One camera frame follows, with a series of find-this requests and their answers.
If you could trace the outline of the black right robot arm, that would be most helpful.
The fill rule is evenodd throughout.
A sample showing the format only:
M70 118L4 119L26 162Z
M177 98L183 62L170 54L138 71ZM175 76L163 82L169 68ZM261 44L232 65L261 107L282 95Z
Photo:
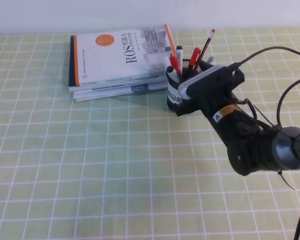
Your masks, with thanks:
M258 119L249 99L233 89L243 83L238 70L215 65L179 85L178 116L200 110L225 144L232 168L247 176L257 171L300 170L300 127L280 127Z

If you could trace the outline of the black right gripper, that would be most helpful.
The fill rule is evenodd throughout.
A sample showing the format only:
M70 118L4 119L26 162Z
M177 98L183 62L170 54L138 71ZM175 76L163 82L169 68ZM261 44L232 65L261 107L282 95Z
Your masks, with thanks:
M241 70L220 70L194 88L197 96L185 100L174 111L179 117L201 111L221 140L238 140L259 135L257 121L241 110L232 90L245 81Z

